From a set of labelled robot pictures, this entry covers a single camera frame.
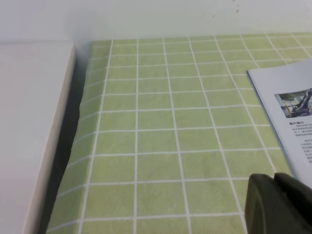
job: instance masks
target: printed photo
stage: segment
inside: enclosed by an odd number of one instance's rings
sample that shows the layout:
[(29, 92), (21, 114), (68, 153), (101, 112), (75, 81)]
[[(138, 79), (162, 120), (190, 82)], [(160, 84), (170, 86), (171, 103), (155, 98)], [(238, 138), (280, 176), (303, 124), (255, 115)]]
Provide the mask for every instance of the printed photo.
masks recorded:
[(275, 94), (286, 118), (312, 115), (312, 88), (294, 93)]

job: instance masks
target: grid pattern tablecloth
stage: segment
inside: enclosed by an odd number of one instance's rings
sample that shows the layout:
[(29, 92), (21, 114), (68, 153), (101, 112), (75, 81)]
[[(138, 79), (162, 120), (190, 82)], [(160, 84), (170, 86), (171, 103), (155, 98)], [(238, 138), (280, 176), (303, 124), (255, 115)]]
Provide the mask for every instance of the grid pattern tablecloth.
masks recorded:
[(95, 41), (48, 232), (246, 233), (248, 176), (289, 169), (245, 71), (311, 54), (312, 33)]

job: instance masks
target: white grid line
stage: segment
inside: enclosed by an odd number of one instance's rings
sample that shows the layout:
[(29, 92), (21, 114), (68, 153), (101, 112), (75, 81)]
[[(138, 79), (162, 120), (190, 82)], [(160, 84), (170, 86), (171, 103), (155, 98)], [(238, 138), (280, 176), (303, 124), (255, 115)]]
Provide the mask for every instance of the white grid line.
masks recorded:
[[(218, 108), (231, 108), (231, 107), (240, 107), (244, 106), (243, 104), (238, 104), (238, 105), (227, 105), (227, 106), (211, 106), (211, 109), (218, 109)], [(261, 105), (256, 105), (256, 104), (247, 104), (247, 106), (250, 107), (261, 107)], [(207, 107), (181, 107), (181, 108), (175, 108), (175, 110), (202, 110), (202, 109), (207, 109)], [(143, 111), (170, 111), (170, 108), (161, 108), (161, 109), (139, 109), (139, 112)], [(111, 111), (102, 111), (102, 113), (118, 113), (118, 112), (135, 112), (136, 110), (111, 110)], [(87, 116), (84, 116), (79, 119), (79, 121), (83, 121), (86, 118), (92, 117), (94, 115), (99, 114), (99, 112), (95, 112), (92, 114), (89, 114)]]
[[(283, 38), (291, 38), (292, 36), (269, 36), (269, 38), (276, 38), (276, 39), (283, 39)], [(311, 36), (297, 36), (299, 38), (312, 38)], [(244, 39), (265, 39), (265, 36), (262, 37), (243, 37)], [(218, 41), (231, 41), (231, 40), (239, 40), (239, 38), (224, 38), (224, 39), (217, 39)], [(198, 42), (212, 42), (214, 39), (204, 39), (204, 40), (191, 40), (191, 43), (198, 43)], [(174, 42), (165, 42), (165, 44), (186, 44), (188, 40), (185, 41), (174, 41)], [(138, 46), (137, 43), (129, 43), (129, 44), (115, 44), (114, 47), (119, 46)], [(162, 42), (154, 42), (154, 43), (139, 43), (139, 45), (162, 45)], [(94, 45), (94, 48), (107, 48), (108, 45)]]
[[(266, 60), (257, 60), (257, 61), (259, 61), (259, 62), (280, 61), (280, 59), (266, 59)], [(228, 63), (236, 63), (236, 62), (252, 62), (252, 60), (228, 61)], [(216, 62), (198, 62), (197, 64), (220, 64), (220, 63), (224, 63), (224, 62), (220, 62), (220, 61), (216, 61)], [(195, 63), (193, 63), (193, 62), (188, 62), (188, 63), (168, 63), (168, 66), (185, 66), (185, 65), (195, 65)], [(166, 65), (165, 64), (154, 64), (154, 65), (139, 65), (138, 67), (164, 67), (164, 66), (166, 66)], [(137, 65), (110, 66), (110, 68), (124, 68), (124, 67), (137, 67)]]
[(93, 98), (90, 98), (90, 99), (88, 99), (88, 100), (83, 100), (83, 101), (80, 103), (80, 106), (83, 106), (83, 105), (89, 103), (90, 101), (96, 100), (96, 99), (100, 98), (101, 96), (102, 96), (102, 94), (101, 94), (101, 95), (97, 95), (97, 96), (95, 96), (95, 97), (93, 97)]
[[(248, 50), (248, 47), (246, 46), (244, 39), (242, 38), (242, 36), (240, 36), (240, 37), (241, 37), (241, 39), (242, 39), (242, 41), (243, 41), (244, 47), (246, 48), (246, 50), (248, 51), (248, 53), (249, 53), (250, 56), (252, 57), (254, 63), (256, 64), (256, 66), (257, 66), (258, 68), (260, 68), (259, 65), (258, 65), (258, 63), (254, 60), (254, 57), (253, 57), (253, 55), (251, 54), (251, 52)], [(250, 120), (252, 121), (252, 124), (253, 124), (253, 126), (254, 126), (254, 129), (255, 129), (255, 131), (256, 131), (256, 133), (257, 133), (259, 139), (260, 139), (260, 142), (261, 142), (262, 147), (265, 147), (265, 144), (264, 144), (264, 141), (263, 141), (263, 139), (262, 139), (262, 136), (260, 135), (260, 132), (258, 131), (257, 125), (255, 124), (254, 119), (253, 119), (252, 115), (250, 114), (248, 107), (246, 107), (246, 110), (247, 110), (247, 114), (248, 114)], [(270, 154), (269, 154), (269, 152), (268, 152), (267, 150), (264, 150), (264, 151), (265, 151), (265, 154), (266, 154), (266, 156), (267, 156), (267, 158), (268, 158), (268, 160), (269, 160), (269, 162), (270, 162), (270, 165), (271, 165), (271, 167), (272, 167), (272, 169), (273, 169), (273, 171), (274, 171), (274, 173), (275, 173), (275, 172), (276, 172), (276, 168), (275, 168), (275, 166), (274, 166), (274, 164), (273, 164), (273, 162), (272, 162), (272, 159), (271, 159), (271, 157), (270, 157)]]
[(177, 154), (178, 154), (178, 161), (179, 161), (179, 167), (180, 167), (180, 176), (181, 176), (181, 180), (182, 180), (185, 213), (186, 213), (186, 219), (187, 219), (189, 234), (192, 234), (192, 225), (191, 225), (189, 205), (188, 205), (188, 201), (187, 201), (187, 194), (186, 194), (186, 188), (185, 188), (183, 165), (182, 165), (182, 159), (181, 159), (181, 153), (180, 153), (180, 143), (179, 143), (179, 138), (178, 138), (178, 134), (177, 134), (177, 127), (176, 127), (175, 107), (174, 107), (173, 95), (172, 95), (171, 85), (170, 85), (169, 68), (168, 68), (168, 63), (167, 63), (166, 45), (165, 45), (165, 39), (164, 38), (162, 38), (162, 44), (163, 44), (163, 50), (164, 50), (164, 54), (165, 54), (166, 71), (167, 71), (168, 86), (169, 86), (169, 92), (170, 92), (170, 102), (171, 102), (172, 116), (173, 116), (173, 122), (174, 122), (174, 127), (175, 127), (175, 141), (176, 141), (176, 149), (178, 152)]
[(304, 50), (304, 52), (307, 53), (307, 55), (311, 58), (311, 54), (306, 50), (306, 48), (300, 43), (300, 41), (294, 36), (293, 33), (291, 33), (292, 37), (295, 39), (295, 41), (300, 45), (300, 47)]
[[(113, 40), (112, 40), (111, 48), (110, 48), (110, 55), (112, 54), (112, 50), (113, 50)], [(103, 103), (104, 103), (104, 97), (105, 97), (105, 90), (106, 90), (106, 84), (107, 84), (107, 77), (108, 77), (110, 61), (111, 61), (111, 57), (109, 57), (109, 59), (108, 59), (108, 68), (106, 70), (106, 75), (105, 75), (105, 83), (104, 83), (103, 95), (102, 95), (102, 100), (101, 100), (100, 114), (99, 114), (99, 118), (97, 120), (97, 132), (96, 132), (95, 141), (94, 141), (94, 145), (93, 145), (93, 151), (92, 151), (92, 156), (91, 156), (90, 168), (89, 168), (89, 173), (88, 173), (88, 180), (87, 180), (87, 185), (86, 185), (86, 190), (85, 190), (85, 195), (84, 195), (83, 205), (82, 205), (82, 210), (81, 210), (81, 220), (84, 219), (84, 214), (85, 214), (86, 207), (87, 207), (87, 199), (88, 199), (88, 193), (89, 193), (89, 184), (90, 184), (90, 181), (91, 181), (91, 174), (92, 174), (92, 167), (93, 167), (93, 162), (94, 162), (94, 155), (96, 154), (97, 141), (98, 141), (98, 131), (99, 131), (99, 127), (100, 127), (101, 112), (102, 112), (102, 109), (103, 109)], [(82, 224), (83, 224), (82, 221), (79, 222), (78, 234), (81, 234), (81, 232), (82, 232)]]
[[(243, 90), (254, 90), (253, 88), (240, 88)], [(236, 89), (211, 89), (205, 90), (205, 92), (222, 92), (222, 91), (233, 91)], [(185, 91), (171, 91), (173, 94), (179, 93), (200, 93), (203, 92), (202, 90), (185, 90)], [(150, 95), (150, 94), (169, 94), (170, 92), (147, 92), (147, 93), (138, 93), (139, 95)], [(106, 96), (124, 96), (124, 95), (136, 95), (136, 93), (121, 93), (121, 94), (105, 94)]]
[[(220, 216), (234, 216), (244, 215), (239, 212), (227, 212), (227, 213), (207, 213), (207, 214), (189, 214), (189, 217), (220, 217)], [(154, 218), (184, 218), (188, 217), (186, 214), (164, 214), (164, 215), (152, 215), (152, 216), (138, 216), (136, 219), (154, 219)], [(78, 223), (78, 222), (96, 222), (96, 221), (116, 221), (116, 220), (133, 220), (133, 217), (102, 217), (102, 218), (86, 218), (70, 221), (56, 227), (50, 228), (47, 233), (53, 232), (57, 229), (64, 228), (66, 226)]]
[[(265, 60), (257, 60), (259, 62), (271, 62), (271, 61), (281, 61), (280, 59), (265, 59)], [(237, 63), (237, 62), (252, 62), (252, 60), (233, 60), (233, 61), (227, 61), (227, 63)], [(216, 62), (199, 62), (197, 64), (223, 64), (224, 62), (216, 61)], [(195, 63), (169, 63), (168, 66), (185, 66), (185, 65), (195, 65)], [(165, 64), (154, 64), (154, 65), (123, 65), (123, 66), (110, 66), (110, 68), (131, 68), (131, 67), (164, 67)], [(103, 69), (96, 69), (96, 70), (90, 70), (88, 74), (91, 74), (93, 72), (97, 72), (99, 70)]]
[[(280, 147), (266, 147), (267, 150), (280, 150)], [(264, 150), (264, 148), (250, 148), (250, 149), (223, 149), (225, 152), (230, 151), (261, 151)], [(189, 153), (206, 153), (206, 152), (219, 152), (220, 149), (210, 149), (210, 150), (189, 150), (189, 151), (180, 151), (181, 154), (189, 154)], [(137, 155), (161, 155), (161, 154), (177, 154), (177, 151), (170, 151), (170, 152), (143, 152), (138, 153)], [(134, 156), (135, 153), (116, 153), (116, 154), (99, 154), (95, 155), (95, 157), (114, 157), (114, 156)], [(74, 162), (71, 162), (67, 165), (67, 167), (71, 167), (81, 161), (84, 161), (85, 159), (91, 158), (91, 156), (85, 156), (80, 159), (77, 159)]]
[[(177, 130), (201, 130), (201, 129), (214, 129), (214, 128), (242, 128), (242, 127), (253, 127), (253, 124), (240, 124), (240, 125), (225, 125), (225, 126), (216, 126), (216, 127), (188, 127), (188, 128), (177, 128)], [(256, 124), (258, 127), (270, 127), (269, 124)], [(132, 130), (104, 130), (104, 131), (99, 131), (98, 133), (130, 133), (130, 132), (158, 132), (158, 131), (174, 131), (175, 128), (154, 128), (154, 129), (132, 129)], [(95, 132), (88, 133), (81, 138), (77, 139), (74, 141), (73, 145), (76, 144), (77, 142), (87, 138), (88, 136), (91, 136), (95, 134)]]
[(282, 58), (282, 60), (287, 64), (286, 59), (284, 59), (284, 57), (281, 55), (281, 53), (276, 49), (276, 47), (274, 46), (273, 42), (271, 41), (271, 39), (269, 38), (268, 34), (265, 34), (267, 39), (269, 40), (271, 46), (273, 47), (273, 49), (275, 50), (275, 52), (278, 53), (278, 55)]
[(137, 136), (138, 136), (138, 39), (136, 40), (136, 139), (135, 139), (135, 183), (134, 183), (134, 218), (133, 234), (137, 234)]
[[(235, 74), (234, 76), (245, 76), (246, 74)], [(229, 75), (210, 75), (210, 76), (201, 76), (202, 78), (209, 78), (209, 77), (229, 77)], [(170, 79), (178, 79), (178, 78), (198, 78), (198, 77), (170, 77)], [(144, 79), (168, 79), (167, 77), (149, 77), (149, 78), (139, 78), (139, 80)], [(109, 78), (107, 81), (129, 81), (129, 80), (137, 80), (137, 78)]]
[[(232, 180), (248, 180), (249, 177), (233, 177)], [(230, 180), (228, 177), (211, 177), (211, 178), (197, 178), (197, 179), (184, 179), (185, 182), (203, 182), (203, 181), (220, 181)], [(125, 182), (95, 182), (90, 183), (89, 186), (110, 186), (110, 185), (129, 185), (129, 184), (157, 184), (157, 183), (182, 183), (181, 179), (164, 179), (164, 180), (142, 180), (142, 181), (125, 181)], [(76, 187), (70, 188), (57, 195), (58, 197), (69, 194), (77, 189), (86, 187), (87, 184), (81, 184)]]
[[(193, 54), (194, 62), (196, 63), (196, 58), (195, 58), (195, 55), (194, 55), (194, 52), (193, 52), (193, 49), (192, 49), (192, 44), (191, 44), (190, 38), (189, 38), (189, 43), (190, 43), (191, 51), (192, 51), (192, 54)], [(242, 208), (240, 207), (238, 195), (237, 195), (237, 193), (236, 193), (236, 190), (235, 190), (235, 187), (234, 187), (234, 184), (233, 184), (233, 180), (232, 180), (232, 178), (231, 178), (231, 173), (230, 173), (229, 165), (228, 165), (228, 163), (227, 163), (227, 161), (226, 161), (226, 157), (225, 157), (225, 154), (224, 154), (224, 150), (223, 150), (223, 148), (222, 148), (221, 140), (220, 140), (220, 138), (219, 138), (219, 134), (218, 134), (218, 131), (217, 131), (217, 129), (216, 129), (216, 125), (215, 125), (215, 120), (214, 120), (214, 117), (213, 117), (213, 113), (212, 113), (212, 111), (211, 111), (211, 109), (210, 109), (208, 97), (207, 97), (207, 94), (206, 94), (206, 92), (205, 92), (204, 85), (203, 85), (203, 82), (202, 82), (202, 80), (201, 80), (200, 72), (199, 72), (199, 68), (198, 68), (198, 65), (197, 65), (197, 64), (196, 64), (196, 69), (197, 69), (197, 73), (198, 73), (198, 76), (199, 76), (200, 84), (201, 84), (201, 87), (202, 87), (202, 90), (203, 90), (203, 93), (204, 93), (204, 96), (205, 96), (205, 99), (206, 99), (206, 102), (207, 102), (207, 107), (208, 107), (208, 110), (209, 110), (209, 115), (210, 115), (210, 118), (211, 118), (211, 122), (212, 122), (212, 125), (214, 126), (214, 133), (215, 133), (215, 136), (216, 136), (216, 139), (217, 139), (217, 142), (218, 142), (218, 145), (219, 145), (221, 154), (222, 154), (223, 163), (224, 163), (224, 165), (225, 165), (225, 169), (226, 169), (226, 172), (227, 172), (227, 175), (228, 175), (228, 178), (229, 178), (229, 182), (230, 182), (230, 185), (231, 185), (231, 188), (232, 188), (232, 192), (233, 192), (233, 195), (234, 195), (234, 198), (235, 198), (235, 202), (236, 202), (238, 211), (239, 211), (240, 213), (242, 213)], [(240, 217), (241, 217), (241, 221), (242, 221), (242, 224), (243, 224), (243, 227), (244, 227), (245, 234), (247, 234), (247, 228), (246, 228), (246, 224), (245, 224), (245, 221), (244, 221), (244, 216), (243, 216), (243, 215), (240, 215)]]
[[(295, 47), (288, 47), (287, 49), (300, 49), (300, 46), (295, 46)], [(273, 49), (251, 49), (251, 51), (268, 51), (268, 50), (273, 50)], [(239, 52), (239, 51), (246, 51), (246, 50), (221, 50), (222, 52)], [(218, 50), (210, 50), (210, 51), (196, 51), (194, 52), (195, 54), (202, 54), (202, 53), (216, 53), (218, 52)], [(190, 54), (190, 52), (174, 52), (174, 53), (167, 53), (168, 55), (179, 55), (179, 54)], [(164, 53), (152, 53), (152, 54), (141, 54), (139, 56), (149, 56), (149, 55), (164, 55)], [(136, 56), (136, 54), (123, 54), (123, 55), (112, 55), (112, 57), (127, 57), (127, 56), (131, 56), (134, 57)], [(90, 60), (98, 60), (98, 59), (104, 59), (104, 58), (108, 58), (108, 56), (103, 56), (103, 57), (96, 57), (96, 58), (90, 58)]]

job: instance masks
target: magazine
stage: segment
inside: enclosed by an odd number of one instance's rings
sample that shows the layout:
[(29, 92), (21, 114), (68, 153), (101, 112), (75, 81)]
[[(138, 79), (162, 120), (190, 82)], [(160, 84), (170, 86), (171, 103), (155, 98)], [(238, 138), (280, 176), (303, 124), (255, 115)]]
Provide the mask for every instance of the magazine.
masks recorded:
[(293, 175), (312, 188), (312, 59), (247, 75)]

